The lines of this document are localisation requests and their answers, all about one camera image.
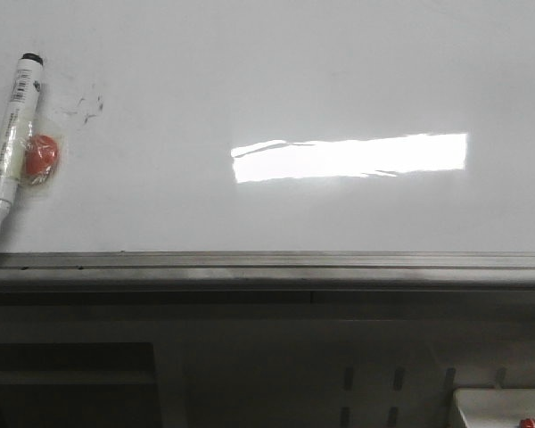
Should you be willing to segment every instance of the white surface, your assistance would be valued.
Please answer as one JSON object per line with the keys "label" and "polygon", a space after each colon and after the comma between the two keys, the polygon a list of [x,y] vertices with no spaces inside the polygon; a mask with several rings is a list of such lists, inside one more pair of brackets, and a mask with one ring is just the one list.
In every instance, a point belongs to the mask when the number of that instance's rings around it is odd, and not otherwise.
{"label": "white surface", "polygon": [[[0,251],[535,251],[535,0],[3,0],[0,122],[27,51],[69,149]],[[467,134],[465,168],[233,170],[421,134]]]}
{"label": "white surface", "polygon": [[458,390],[452,428],[516,428],[535,419],[535,390]]}

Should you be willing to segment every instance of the red magnet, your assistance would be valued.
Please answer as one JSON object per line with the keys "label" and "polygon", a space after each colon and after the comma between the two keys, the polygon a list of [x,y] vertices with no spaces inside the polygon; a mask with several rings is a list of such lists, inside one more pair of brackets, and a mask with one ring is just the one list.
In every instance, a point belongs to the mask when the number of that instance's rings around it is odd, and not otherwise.
{"label": "red magnet", "polygon": [[26,174],[31,177],[47,175],[57,163],[59,149],[50,136],[32,136],[26,151]]}
{"label": "red magnet", "polygon": [[519,423],[519,428],[535,428],[535,419],[523,419]]}

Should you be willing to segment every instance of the metal frame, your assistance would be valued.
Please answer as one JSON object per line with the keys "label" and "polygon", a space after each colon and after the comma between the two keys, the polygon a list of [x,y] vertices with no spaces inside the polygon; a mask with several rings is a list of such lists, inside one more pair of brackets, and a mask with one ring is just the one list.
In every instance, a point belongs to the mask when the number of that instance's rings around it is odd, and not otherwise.
{"label": "metal frame", "polygon": [[4,291],[535,290],[535,253],[0,254]]}

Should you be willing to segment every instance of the smudge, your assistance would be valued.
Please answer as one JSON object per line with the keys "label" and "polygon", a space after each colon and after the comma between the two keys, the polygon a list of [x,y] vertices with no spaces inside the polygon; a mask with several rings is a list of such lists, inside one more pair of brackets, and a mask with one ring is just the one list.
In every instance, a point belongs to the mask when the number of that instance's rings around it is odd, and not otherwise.
{"label": "smudge", "polygon": [[96,118],[96,117],[97,117],[96,114],[89,114],[89,113],[86,114],[86,118],[85,118],[85,120],[83,121],[83,124],[86,125],[87,122],[89,121],[89,119],[91,119],[91,118]]}

